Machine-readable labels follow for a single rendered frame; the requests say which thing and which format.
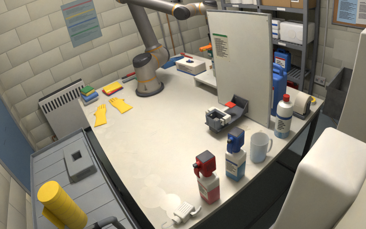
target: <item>radiator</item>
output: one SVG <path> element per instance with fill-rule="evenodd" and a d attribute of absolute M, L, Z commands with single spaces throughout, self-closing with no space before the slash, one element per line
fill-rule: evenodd
<path fill-rule="evenodd" d="M 38 102 L 58 139 L 90 126 L 78 101 L 80 89 L 84 86 L 84 82 L 78 79 Z"/>

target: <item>red bottle cap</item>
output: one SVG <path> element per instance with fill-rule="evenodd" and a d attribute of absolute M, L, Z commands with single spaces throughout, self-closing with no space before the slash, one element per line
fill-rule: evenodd
<path fill-rule="evenodd" d="M 284 95 L 283 95 L 283 101 L 284 101 L 284 102 L 288 102 L 288 101 L 290 101 L 290 95 L 288 95 L 288 94 L 284 94 Z"/>

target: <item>cardboard box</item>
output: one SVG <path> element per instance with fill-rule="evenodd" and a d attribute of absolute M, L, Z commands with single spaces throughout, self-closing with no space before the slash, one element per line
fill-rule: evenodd
<path fill-rule="evenodd" d="M 316 7 L 316 0 L 308 0 L 309 1 L 309 9 Z M 302 9 L 304 7 L 303 0 L 291 0 L 291 8 Z"/>
<path fill-rule="evenodd" d="M 291 7 L 291 0 L 262 0 L 262 5 Z"/>

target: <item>blue jerry can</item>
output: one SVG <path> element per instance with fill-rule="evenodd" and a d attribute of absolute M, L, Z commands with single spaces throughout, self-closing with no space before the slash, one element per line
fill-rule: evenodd
<path fill-rule="evenodd" d="M 288 72 L 291 70 L 291 53 L 286 52 L 283 48 L 278 48 L 274 53 L 274 62 L 279 64 L 283 71 Z"/>
<path fill-rule="evenodd" d="M 287 72 L 276 63 L 273 63 L 273 84 L 272 84 L 272 103 L 271 115 L 276 116 L 277 105 L 286 94 L 287 87 Z"/>

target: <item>white tabletop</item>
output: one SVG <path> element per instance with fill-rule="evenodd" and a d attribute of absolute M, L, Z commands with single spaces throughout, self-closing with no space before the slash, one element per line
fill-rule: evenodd
<path fill-rule="evenodd" d="M 194 58 L 205 60 L 207 66 L 210 65 L 210 60 Z M 270 119 L 270 129 L 242 117 L 215 134 L 205 125 L 205 110 L 212 106 L 224 108 L 212 93 L 215 89 L 195 87 L 193 76 L 177 71 L 176 67 L 158 69 L 157 76 L 165 88 L 152 97 L 136 96 L 136 80 L 126 84 L 118 80 L 124 89 L 114 95 L 108 97 L 100 88 L 96 90 L 99 93 L 98 101 L 86 107 L 80 101 L 114 170 L 156 229 L 166 221 L 171 224 L 174 209 L 183 201 L 196 208 L 201 205 L 202 210 L 185 224 L 175 225 L 177 228 L 193 228 L 222 208 L 290 146 L 323 103 L 317 99 L 305 120 L 293 117 L 290 135 L 286 139 L 274 136 L 274 116 Z M 297 93 L 297 90 L 287 88 L 292 102 Z M 108 102 L 112 97 L 125 99 L 125 103 L 133 109 L 120 114 Z M 93 114 L 101 104 L 106 104 L 107 124 L 95 128 Z M 225 175 L 227 133 L 235 126 L 245 130 L 243 149 L 247 151 L 245 176 L 239 182 Z M 274 140 L 265 161 L 259 164 L 252 163 L 249 158 L 250 137 L 256 132 L 264 132 Z M 220 177 L 220 199 L 211 205 L 200 197 L 192 167 L 195 157 L 205 150 L 216 156 L 216 173 Z"/>

